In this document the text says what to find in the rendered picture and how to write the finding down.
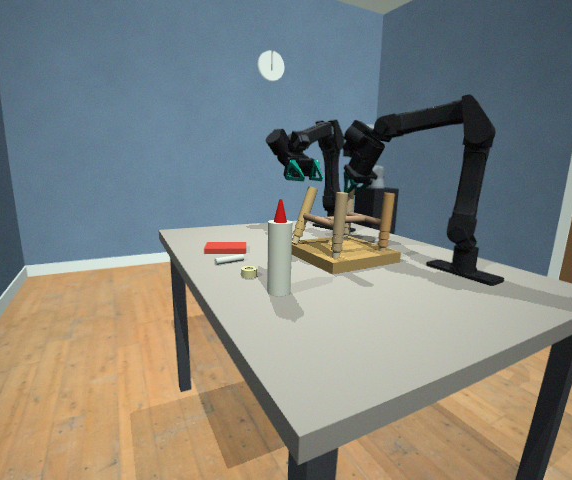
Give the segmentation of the yellow flat stool seat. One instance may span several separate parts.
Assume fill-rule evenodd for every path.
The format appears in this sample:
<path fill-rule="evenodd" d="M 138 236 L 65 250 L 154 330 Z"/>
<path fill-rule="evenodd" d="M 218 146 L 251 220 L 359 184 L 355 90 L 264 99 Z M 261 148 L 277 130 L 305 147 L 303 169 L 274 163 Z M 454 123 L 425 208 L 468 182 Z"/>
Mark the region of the yellow flat stool seat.
<path fill-rule="evenodd" d="M 344 239 L 339 258 L 332 258 L 332 237 L 299 240 L 292 243 L 292 255 L 331 274 L 400 262 L 401 252 L 351 236 Z"/>

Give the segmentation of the red flat rectangular block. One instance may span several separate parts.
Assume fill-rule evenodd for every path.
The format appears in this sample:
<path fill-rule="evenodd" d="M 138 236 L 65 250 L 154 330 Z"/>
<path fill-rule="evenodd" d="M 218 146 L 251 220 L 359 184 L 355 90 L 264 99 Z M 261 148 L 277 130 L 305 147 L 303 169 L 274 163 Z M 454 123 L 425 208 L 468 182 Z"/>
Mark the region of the red flat rectangular block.
<path fill-rule="evenodd" d="M 246 254 L 246 242 L 207 242 L 204 254 Z"/>

